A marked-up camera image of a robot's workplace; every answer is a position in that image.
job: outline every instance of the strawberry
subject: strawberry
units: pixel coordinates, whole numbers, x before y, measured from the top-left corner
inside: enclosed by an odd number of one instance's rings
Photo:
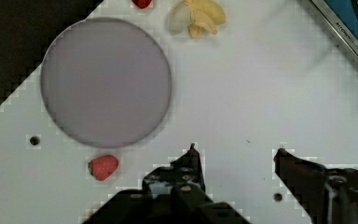
[[[118,159],[111,155],[101,156],[89,162],[89,172],[99,181],[104,181],[117,167]]]
[[[131,0],[138,8],[146,8],[150,5],[152,0]]]

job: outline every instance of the dark background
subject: dark background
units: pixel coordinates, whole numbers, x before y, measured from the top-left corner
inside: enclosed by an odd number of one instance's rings
[[[0,0],[0,104],[42,62],[54,38],[102,0]]]

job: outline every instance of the gray disc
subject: gray disc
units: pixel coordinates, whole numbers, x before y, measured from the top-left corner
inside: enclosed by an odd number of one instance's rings
[[[123,147],[162,121],[172,77],[164,52],[145,31],[92,19],[72,25],[49,47],[41,91],[66,134],[94,147]]]

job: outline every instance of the white tabletop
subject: white tabletop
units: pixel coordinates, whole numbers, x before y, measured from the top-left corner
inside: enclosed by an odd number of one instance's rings
[[[202,156],[207,193],[252,223],[310,223],[273,174],[274,149],[295,149],[327,167],[358,169],[358,66],[297,0],[218,1],[227,24],[216,36],[172,36],[177,1],[139,10],[107,0],[91,17],[116,17],[146,29],[173,68],[173,104],[141,142],[87,147],[66,137],[42,104],[36,69],[0,106],[0,224],[81,223],[123,189],[184,154]],[[29,138],[39,135],[33,147]],[[91,159],[112,154],[118,170],[90,176]],[[283,194],[275,203],[272,195]]]

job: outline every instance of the banana peel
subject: banana peel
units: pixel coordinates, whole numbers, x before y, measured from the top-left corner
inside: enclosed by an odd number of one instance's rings
[[[226,22],[225,11],[213,0],[183,0],[170,13],[169,29],[178,34],[187,27],[191,37],[200,36],[203,29],[217,34],[216,25]]]

